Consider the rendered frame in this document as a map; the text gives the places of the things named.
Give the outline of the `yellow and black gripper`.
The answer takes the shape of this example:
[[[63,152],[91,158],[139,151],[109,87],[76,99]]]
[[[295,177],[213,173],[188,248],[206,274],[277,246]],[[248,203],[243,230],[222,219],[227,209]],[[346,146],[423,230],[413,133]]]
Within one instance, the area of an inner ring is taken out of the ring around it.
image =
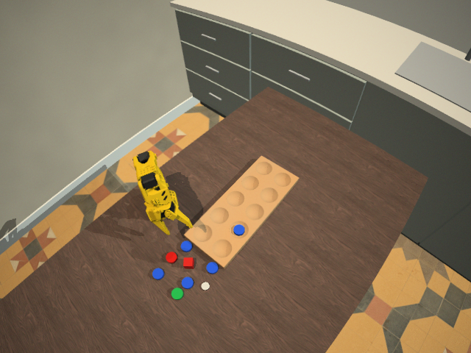
[[[166,225],[164,224],[164,221],[162,218],[169,218],[171,220],[177,219],[189,228],[193,228],[193,225],[191,221],[189,220],[188,217],[186,217],[179,209],[177,204],[174,202],[176,199],[173,199],[172,202],[167,203],[167,205],[164,204],[159,204],[159,205],[153,205],[153,204],[148,204],[146,208],[146,214],[149,217],[149,220],[155,224],[157,227],[159,227],[163,232],[165,232],[167,235],[170,235]]]

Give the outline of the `blue disc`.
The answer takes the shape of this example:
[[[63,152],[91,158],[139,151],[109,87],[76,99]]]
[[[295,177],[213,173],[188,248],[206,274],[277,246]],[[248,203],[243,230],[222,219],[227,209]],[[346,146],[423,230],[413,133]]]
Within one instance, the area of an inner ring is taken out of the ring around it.
[[[160,280],[164,277],[164,272],[161,268],[156,268],[153,272],[152,272],[152,276],[157,279],[157,280]]]
[[[183,280],[182,280],[182,286],[185,288],[185,289],[190,289],[192,288],[194,285],[194,281],[192,280],[192,278],[190,277],[185,277]]]
[[[244,234],[244,227],[240,224],[234,226],[234,229],[233,229],[235,235],[237,236],[240,236],[240,235],[243,235]]]
[[[190,250],[192,250],[192,244],[190,241],[184,241],[182,242],[181,244],[181,249],[184,251],[184,252],[189,252]]]
[[[207,265],[208,273],[215,274],[218,270],[219,270],[219,267],[217,266],[216,263],[214,263],[214,262],[208,263],[208,265]]]

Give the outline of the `red disc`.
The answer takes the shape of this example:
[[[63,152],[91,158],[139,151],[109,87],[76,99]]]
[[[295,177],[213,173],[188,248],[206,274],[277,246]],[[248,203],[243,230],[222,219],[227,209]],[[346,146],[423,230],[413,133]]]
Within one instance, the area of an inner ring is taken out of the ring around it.
[[[169,252],[167,255],[166,255],[166,260],[169,262],[169,263],[175,263],[177,261],[177,255],[174,253],[174,252]]]

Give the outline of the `red cube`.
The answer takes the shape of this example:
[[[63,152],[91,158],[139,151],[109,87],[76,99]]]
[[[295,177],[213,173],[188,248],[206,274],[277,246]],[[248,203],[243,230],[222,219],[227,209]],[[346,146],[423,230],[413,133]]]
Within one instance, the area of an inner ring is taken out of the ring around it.
[[[183,267],[194,269],[194,259],[192,257],[184,257]]]

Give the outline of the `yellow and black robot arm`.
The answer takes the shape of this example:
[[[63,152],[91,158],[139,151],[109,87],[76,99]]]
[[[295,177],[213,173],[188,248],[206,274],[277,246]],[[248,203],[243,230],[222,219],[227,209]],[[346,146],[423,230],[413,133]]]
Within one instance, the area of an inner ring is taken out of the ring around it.
[[[176,199],[174,202],[179,206],[176,193],[168,189],[169,185],[166,183],[163,173],[158,166],[157,168],[155,166],[155,164],[157,165],[157,156],[154,152],[145,151],[138,154],[133,157],[133,164],[135,170],[137,169],[138,187],[146,201],[144,203],[146,207],[148,204],[167,205],[173,201],[172,199]]]

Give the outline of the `green disc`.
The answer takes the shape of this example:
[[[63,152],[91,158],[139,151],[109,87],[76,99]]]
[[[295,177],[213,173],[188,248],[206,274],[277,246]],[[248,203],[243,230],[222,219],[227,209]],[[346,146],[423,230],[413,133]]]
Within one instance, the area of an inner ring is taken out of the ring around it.
[[[171,292],[171,296],[176,299],[176,300],[180,300],[182,297],[183,297],[184,293],[183,291],[180,289],[180,288],[175,288],[172,292]]]

